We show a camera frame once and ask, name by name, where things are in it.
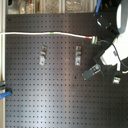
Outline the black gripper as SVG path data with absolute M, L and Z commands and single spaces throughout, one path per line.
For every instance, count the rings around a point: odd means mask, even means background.
M 112 65 L 104 65 L 100 59 L 99 56 L 94 57 L 95 65 L 92 66 L 90 69 L 85 70 L 83 72 L 83 78 L 85 80 L 91 78 L 98 72 L 101 72 L 103 76 L 107 76 L 108 74 L 112 73 L 115 77 L 113 78 L 113 83 L 114 84 L 119 84 L 121 81 L 121 78 L 118 77 L 121 72 L 117 70 L 117 66 L 112 66 Z

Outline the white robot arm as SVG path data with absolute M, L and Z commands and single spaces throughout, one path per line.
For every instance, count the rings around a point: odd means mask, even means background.
M 93 36 L 92 43 L 100 45 L 102 50 L 94 57 L 95 64 L 83 72 L 85 80 L 101 72 L 109 73 L 115 67 L 113 82 L 120 83 L 120 75 L 128 73 L 128 65 L 124 60 L 128 58 L 128 0 L 121 0 L 116 10 L 116 27 L 99 14 L 99 5 L 95 9 L 97 23 L 107 30 L 110 38 Z

